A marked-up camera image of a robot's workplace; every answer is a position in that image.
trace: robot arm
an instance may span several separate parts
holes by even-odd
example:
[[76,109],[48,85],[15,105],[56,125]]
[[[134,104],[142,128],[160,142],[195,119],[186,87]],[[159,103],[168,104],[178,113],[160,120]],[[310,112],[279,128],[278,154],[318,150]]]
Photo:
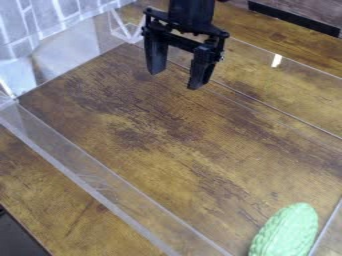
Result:
[[[168,46],[194,54],[188,89],[198,89],[211,77],[217,63],[223,59],[225,41],[230,34],[213,25],[214,0],[170,0],[168,12],[147,8],[143,27],[147,68],[152,75],[166,69]],[[203,43],[172,34],[207,35]]]

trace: green object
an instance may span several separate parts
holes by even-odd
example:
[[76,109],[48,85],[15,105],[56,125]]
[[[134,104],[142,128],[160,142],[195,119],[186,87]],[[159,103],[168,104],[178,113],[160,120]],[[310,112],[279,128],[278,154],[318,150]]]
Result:
[[315,241],[318,215],[306,203],[281,209],[255,236],[249,256],[306,256]]

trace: green vegetable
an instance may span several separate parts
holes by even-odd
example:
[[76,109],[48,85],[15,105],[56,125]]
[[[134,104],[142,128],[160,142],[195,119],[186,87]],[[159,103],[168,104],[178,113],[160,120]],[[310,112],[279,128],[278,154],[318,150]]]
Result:
[[255,236],[249,256],[306,256],[315,241],[318,216],[298,203],[281,209]]

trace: wooden table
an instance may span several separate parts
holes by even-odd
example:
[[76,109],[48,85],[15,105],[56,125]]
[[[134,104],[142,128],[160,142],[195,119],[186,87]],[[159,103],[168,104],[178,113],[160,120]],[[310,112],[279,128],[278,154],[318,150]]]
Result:
[[[215,21],[237,38],[342,76],[341,41],[218,6]],[[175,65],[151,77],[136,56],[136,47],[120,46],[21,104],[234,255],[246,255],[267,218],[297,201],[313,204],[322,227],[341,196],[341,140],[215,83],[187,91]],[[162,254],[0,133],[0,202],[52,254]]]

